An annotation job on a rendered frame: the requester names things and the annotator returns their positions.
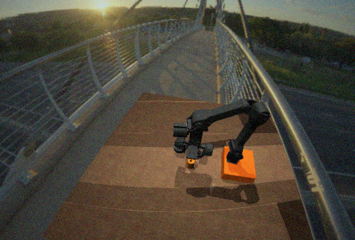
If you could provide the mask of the orange cone-shaped knob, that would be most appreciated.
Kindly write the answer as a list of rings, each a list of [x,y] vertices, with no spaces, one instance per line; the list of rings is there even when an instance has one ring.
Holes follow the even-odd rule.
[[[195,160],[188,159],[187,167],[188,169],[192,169],[194,166]]]

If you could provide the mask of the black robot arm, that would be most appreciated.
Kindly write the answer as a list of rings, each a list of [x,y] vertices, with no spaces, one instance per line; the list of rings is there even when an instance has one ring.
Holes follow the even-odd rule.
[[[227,154],[227,162],[237,165],[238,160],[243,159],[244,144],[255,129],[259,125],[266,123],[271,117],[267,107],[262,102],[241,98],[239,101],[211,110],[196,110],[187,118],[187,123],[174,123],[173,137],[187,137],[190,133],[190,137],[193,140],[200,140],[203,132],[208,132],[208,127],[213,122],[238,115],[239,113],[249,115],[249,119],[236,140],[231,140],[228,143],[229,152]],[[199,144],[194,146],[188,143],[186,157],[192,160],[200,159],[202,152],[199,150]]]

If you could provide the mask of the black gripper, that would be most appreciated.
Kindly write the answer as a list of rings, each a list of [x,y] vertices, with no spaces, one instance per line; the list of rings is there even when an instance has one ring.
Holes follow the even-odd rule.
[[[211,156],[212,152],[213,152],[213,148],[214,145],[210,144],[210,143],[206,143],[206,145],[201,144],[202,138],[200,140],[193,140],[190,136],[189,136],[189,141],[185,140],[185,137],[177,137],[176,141],[175,141],[175,147],[182,149],[183,152],[185,153],[185,148],[187,146],[188,143],[192,144],[192,145],[198,145],[199,144],[199,148],[203,149],[202,151],[202,157],[204,156]]]

